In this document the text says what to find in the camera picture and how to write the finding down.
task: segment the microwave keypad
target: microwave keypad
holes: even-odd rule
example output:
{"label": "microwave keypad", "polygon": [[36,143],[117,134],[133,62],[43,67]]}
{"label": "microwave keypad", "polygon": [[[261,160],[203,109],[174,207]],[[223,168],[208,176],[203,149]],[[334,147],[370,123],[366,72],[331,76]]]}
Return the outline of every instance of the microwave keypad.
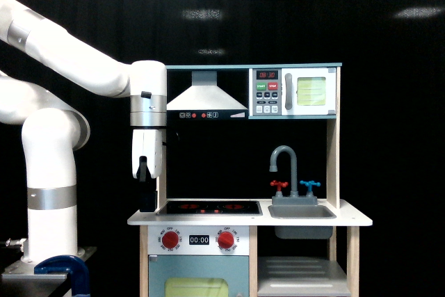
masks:
{"label": "microwave keypad", "polygon": [[253,116],[281,115],[281,69],[253,70],[252,89]]}

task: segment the gray sink basin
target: gray sink basin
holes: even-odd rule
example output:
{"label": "gray sink basin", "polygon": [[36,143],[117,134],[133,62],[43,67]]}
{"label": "gray sink basin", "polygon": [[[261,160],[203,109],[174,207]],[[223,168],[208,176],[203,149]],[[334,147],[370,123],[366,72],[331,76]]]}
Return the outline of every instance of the gray sink basin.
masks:
{"label": "gray sink basin", "polygon": [[[323,205],[270,205],[273,218],[319,219],[336,218],[332,211]],[[332,226],[275,226],[275,234],[281,239],[329,239]]]}
{"label": "gray sink basin", "polygon": [[336,218],[332,211],[323,205],[270,205],[273,218]]}

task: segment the oven window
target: oven window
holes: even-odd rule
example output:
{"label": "oven window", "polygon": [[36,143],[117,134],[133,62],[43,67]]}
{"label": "oven window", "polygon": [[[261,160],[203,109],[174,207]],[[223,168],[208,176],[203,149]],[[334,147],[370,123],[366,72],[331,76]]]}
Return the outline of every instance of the oven window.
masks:
{"label": "oven window", "polygon": [[169,278],[165,297],[229,297],[229,285],[222,278]]}
{"label": "oven window", "polygon": [[298,78],[298,106],[324,106],[326,104],[326,78]]}

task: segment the blue faucet handle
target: blue faucet handle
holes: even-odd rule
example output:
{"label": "blue faucet handle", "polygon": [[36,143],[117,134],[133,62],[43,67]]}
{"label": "blue faucet handle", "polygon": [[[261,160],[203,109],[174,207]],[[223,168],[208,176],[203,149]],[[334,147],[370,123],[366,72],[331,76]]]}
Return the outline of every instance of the blue faucet handle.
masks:
{"label": "blue faucet handle", "polygon": [[308,192],[312,192],[312,186],[317,186],[317,187],[321,186],[320,182],[315,182],[314,180],[312,180],[312,181],[301,180],[300,184],[304,184],[307,187]]}

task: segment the oven timer display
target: oven timer display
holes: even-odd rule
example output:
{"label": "oven timer display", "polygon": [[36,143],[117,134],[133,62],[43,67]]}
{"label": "oven timer display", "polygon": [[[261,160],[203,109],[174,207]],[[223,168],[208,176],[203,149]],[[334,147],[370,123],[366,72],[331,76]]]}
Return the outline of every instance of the oven timer display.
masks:
{"label": "oven timer display", "polygon": [[189,245],[209,245],[208,235],[190,235],[188,238]]}

